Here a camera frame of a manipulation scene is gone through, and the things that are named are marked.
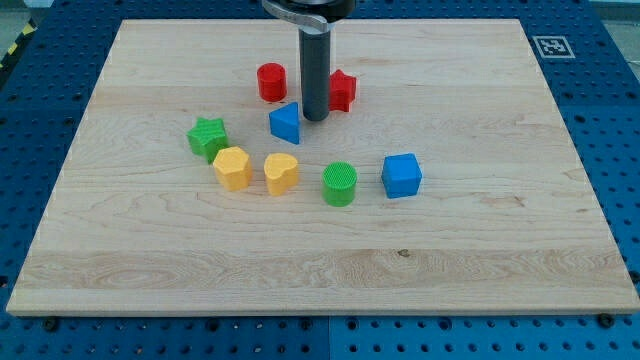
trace blue perforated panel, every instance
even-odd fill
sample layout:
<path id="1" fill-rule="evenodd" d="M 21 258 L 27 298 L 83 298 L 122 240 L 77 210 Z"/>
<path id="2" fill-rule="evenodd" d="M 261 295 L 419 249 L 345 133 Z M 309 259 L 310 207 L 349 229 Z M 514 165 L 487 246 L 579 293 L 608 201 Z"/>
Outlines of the blue perforated panel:
<path id="1" fill-rule="evenodd" d="M 266 18 L 255 0 L 56 1 L 0 92 L 0 303 L 122 19 Z M 582 0 L 367 0 L 354 18 L 518 18 L 633 276 L 640 271 L 640 85 Z M 575 58 L 543 56 L 564 37 Z M 15 319 L 0 359 L 638 358 L 640 316 Z"/>

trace wooden board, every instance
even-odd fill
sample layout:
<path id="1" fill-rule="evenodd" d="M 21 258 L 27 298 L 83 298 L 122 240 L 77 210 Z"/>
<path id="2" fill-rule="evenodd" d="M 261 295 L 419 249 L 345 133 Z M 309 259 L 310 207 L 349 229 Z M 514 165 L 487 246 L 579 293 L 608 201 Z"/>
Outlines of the wooden board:
<path id="1" fill-rule="evenodd" d="M 280 62 L 299 100 L 297 32 L 280 21 L 125 21 L 31 246 L 14 315 L 569 314 L 638 296 L 515 20 L 346 21 L 334 67 L 352 113 L 269 135 L 257 96 Z M 254 181 L 229 193 L 191 154 L 224 117 Z M 270 197 L 271 152 L 301 184 Z M 414 152 L 417 197 L 389 200 L 385 155 Z M 321 172 L 355 165 L 355 202 Z"/>

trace plastic block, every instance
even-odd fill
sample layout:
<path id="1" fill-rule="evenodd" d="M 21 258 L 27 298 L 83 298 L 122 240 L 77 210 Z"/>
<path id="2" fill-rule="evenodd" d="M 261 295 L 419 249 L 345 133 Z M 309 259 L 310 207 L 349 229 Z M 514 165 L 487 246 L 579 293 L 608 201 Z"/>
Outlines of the plastic block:
<path id="1" fill-rule="evenodd" d="M 418 193 L 422 171 L 414 154 L 387 156 L 382 167 L 382 182 L 389 199 Z"/>
<path id="2" fill-rule="evenodd" d="M 198 118 L 196 126 L 187 133 L 187 138 L 191 151 L 196 155 L 203 155 L 209 164 L 216 158 L 218 151 L 229 147 L 224 121 L 221 118 Z"/>
<path id="3" fill-rule="evenodd" d="M 269 154 L 264 161 L 264 175 L 269 194 L 280 196 L 298 184 L 298 159 L 289 154 Z"/>
<path id="4" fill-rule="evenodd" d="M 351 164 L 334 162 L 322 173 L 322 197 L 331 206 L 347 206 L 356 197 L 358 174 Z"/>
<path id="5" fill-rule="evenodd" d="M 331 74 L 329 110 L 351 111 L 351 103 L 356 99 L 356 82 L 354 76 L 349 76 L 340 69 Z"/>
<path id="6" fill-rule="evenodd" d="M 237 146 L 220 150 L 213 168 L 218 182 L 229 191 L 248 187 L 253 175 L 249 154 Z"/>
<path id="7" fill-rule="evenodd" d="M 284 67 L 267 63 L 258 69 L 258 91 L 260 97 L 269 102 L 280 101 L 287 96 L 287 76 Z"/>
<path id="8" fill-rule="evenodd" d="M 298 103 L 294 102 L 269 113 L 271 135 L 292 144 L 300 144 L 300 115 Z"/>

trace yellow heart block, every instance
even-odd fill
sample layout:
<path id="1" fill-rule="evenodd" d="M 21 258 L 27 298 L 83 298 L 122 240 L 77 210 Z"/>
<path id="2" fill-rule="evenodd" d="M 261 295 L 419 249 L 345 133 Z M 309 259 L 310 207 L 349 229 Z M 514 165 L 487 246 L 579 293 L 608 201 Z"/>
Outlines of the yellow heart block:
<path id="1" fill-rule="evenodd" d="M 264 175 L 271 196 L 280 196 L 298 184 L 298 159 L 293 155 L 269 154 L 264 161 Z"/>
<path id="2" fill-rule="evenodd" d="M 237 146 L 218 151 L 213 168 L 218 182 L 229 191 L 248 187 L 253 175 L 249 154 Z"/>

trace blue block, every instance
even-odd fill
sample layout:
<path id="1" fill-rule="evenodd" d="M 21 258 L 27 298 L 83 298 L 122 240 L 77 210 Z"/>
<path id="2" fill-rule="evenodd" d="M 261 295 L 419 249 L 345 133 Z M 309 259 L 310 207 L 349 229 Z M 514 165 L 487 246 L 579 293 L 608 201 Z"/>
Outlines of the blue block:
<path id="1" fill-rule="evenodd" d="M 382 167 L 382 182 L 389 199 L 418 193 L 422 171 L 414 154 L 387 156 Z"/>
<path id="2" fill-rule="evenodd" d="M 293 144 L 300 144 L 298 103 L 293 102 L 269 113 L 271 135 Z"/>

